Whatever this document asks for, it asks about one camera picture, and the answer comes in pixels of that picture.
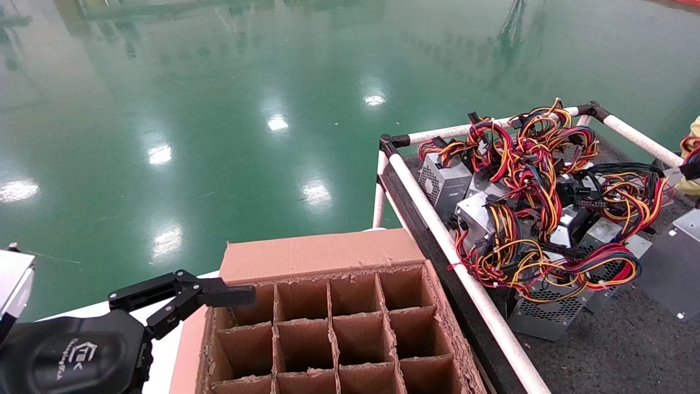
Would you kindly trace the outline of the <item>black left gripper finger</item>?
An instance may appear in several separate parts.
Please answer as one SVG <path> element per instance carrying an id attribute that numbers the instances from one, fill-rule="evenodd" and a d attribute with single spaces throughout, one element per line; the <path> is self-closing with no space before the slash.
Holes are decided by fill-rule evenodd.
<path id="1" fill-rule="evenodd" d="M 187 288 L 147 319 L 148 336 L 159 341 L 200 307 L 233 308 L 255 302 L 255 288 Z"/>
<path id="2" fill-rule="evenodd" d="M 202 306 L 248 306 L 255 300 L 252 285 L 227 286 L 220 277 L 201 279 L 180 270 L 115 290 L 108 295 L 108 307 L 111 311 L 133 312 L 168 301 L 164 307 L 167 312 L 193 312 Z"/>

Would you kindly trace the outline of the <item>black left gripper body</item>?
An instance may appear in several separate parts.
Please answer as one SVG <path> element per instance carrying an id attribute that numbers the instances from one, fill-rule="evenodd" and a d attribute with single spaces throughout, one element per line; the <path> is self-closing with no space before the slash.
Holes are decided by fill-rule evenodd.
<path id="1" fill-rule="evenodd" d="M 2 342 L 2 392 L 140 393 L 152 339 L 124 311 L 15 325 Z"/>

